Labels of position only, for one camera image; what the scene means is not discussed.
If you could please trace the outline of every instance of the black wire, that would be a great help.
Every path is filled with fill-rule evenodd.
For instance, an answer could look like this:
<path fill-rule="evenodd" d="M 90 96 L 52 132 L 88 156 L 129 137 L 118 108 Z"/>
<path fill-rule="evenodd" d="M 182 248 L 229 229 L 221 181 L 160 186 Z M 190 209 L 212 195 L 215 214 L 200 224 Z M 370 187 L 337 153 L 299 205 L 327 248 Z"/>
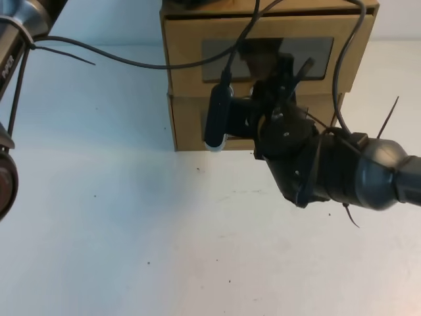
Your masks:
<path fill-rule="evenodd" d="M 255 3 L 255 10 L 253 11 L 253 16 L 251 18 L 250 24 L 244 29 L 241 35 L 238 37 L 234 49 L 232 50 L 230 57 L 228 58 L 228 62 L 225 66 L 226 72 L 231 72 L 231 66 L 234 62 L 235 55 L 237 54 L 237 50 L 239 49 L 240 45 L 244 42 L 247 35 L 249 35 L 250 31 L 253 29 L 253 26 L 256 24 L 257 20 L 259 19 L 259 7 L 260 7 L 260 0 L 256 0 Z"/>
<path fill-rule="evenodd" d="M 343 46 L 343 49 L 341 51 L 341 53 L 339 54 L 339 58 L 336 62 L 336 66 L 335 66 L 335 71 L 334 71 L 334 80 L 333 80 L 333 85 L 332 85 L 332 95 L 333 95 L 333 99 L 334 99 L 334 108 L 335 108 L 335 114 L 337 117 L 337 120 L 339 121 L 339 124 L 341 125 L 342 129 L 348 134 L 351 134 L 351 131 L 349 130 L 348 126 L 346 125 L 341 111 L 339 109 L 339 102 L 337 99 L 337 95 L 338 95 L 338 82 L 339 82 L 339 73 L 341 72 L 341 67 L 342 67 L 342 63 L 343 60 L 348 52 L 349 47 L 351 46 L 355 35 L 358 33 L 358 31 L 360 30 L 362 23 L 364 22 L 364 19 L 366 17 L 366 6 L 365 4 L 361 1 L 361 0 L 345 0 L 348 1 L 354 5 L 358 5 L 361 9 L 361 14 L 360 17 L 357 21 L 357 24 L 355 25 L 353 31 L 351 32 L 351 35 L 349 36 L 348 40 L 345 42 L 345 45 Z"/>
<path fill-rule="evenodd" d="M 28 46 L 25 47 L 24 55 L 22 58 L 22 62 L 20 64 L 19 75 L 18 75 L 18 82 L 16 83 L 16 89 L 14 91 L 13 103 L 12 103 L 12 110 L 11 110 L 11 117 L 9 120 L 9 128 L 7 129 L 7 133 L 10 137 L 13 135 L 13 128 L 14 128 L 14 121 L 16 120 L 16 112 L 18 110 L 19 104 L 19 97 L 20 91 L 22 89 L 22 83 L 24 80 L 25 68 L 28 62 L 30 48 Z"/>
<path fill-rule="evenodd" d="M 283 0 L 275 0 L 273 2 L 271 2 L 271 4 L 269 4 L 266 8 L 264 8 L 257 16 L 257 20 L 260 19 L 265 13 L 267 13 L 269 10 L 271 10 L 273 7 L 275 7 L 278 3 L 281 3 Z M 245 34 L 247 36 L 247 34 L 251 31 L 251 29 L 253 28 L 254 23 L 251 23 L 252 21 L 250 21 L 250 23 L 246 26 L 246 28 L 244 29 L 243 33 L 241 33 L 240 37 Z M 145 63 L 139 63 L 136 61 L 131 61 L 129 59 L 124 59 L 121 57 L 118 57 L 116 55 L 107 53 L 106 51 L 102 51 L 98 48 L 95 48 L 93 46 L 90 46 L 88 44 L 82 43 L 80 41 L 76 41 L 70 38 L 64 38 L 61 36 L 43 36 L 43 37 L 39 37 L 39 38 L 34 38 L 35 42 L 39 42 L 39 41 L 60 41 L 63 43 L 69 43 L 75 46 L 79 46 L 82 47 L 84 49 L 87 49 L 89 51 L 92 51 L 96 54 L 102 55 L 106 58 L 112 59 L 114 61 L 118 61 L 119 63 L 124 63 L 126 65 L 130 65 L 130 66 L 134 66 L 134 67 L 139 67 L 139 68 L 146 68 L 146 69 L 155 69 L 155 70 L 178 70 L 178 69 L 186 69 L 186 68 L 194 68 L 194 67 L 198 67 L 198 66 L 203 66 L 205 64 L 209 64 L 209 63 L 213 63 L 214 61 L 217 61 L 219 59 L 221 59 L 222 57 L 225 57 L 226 55 L 230 54 L 233 50 L 236 50 L 240 45 L 241 42 L 239 43 L 238 40 L 236 41 L 236 43 L 227 48 L 226 50 L 224 50 L 223 52 L 210 57 L 208 59 L 203 59 L 202 61 L 197 61 L 195 63 L 188 63 L 188 64 L 182 64 L 182 65 L 151 65 L 151 64 L 145 64 Z"/>

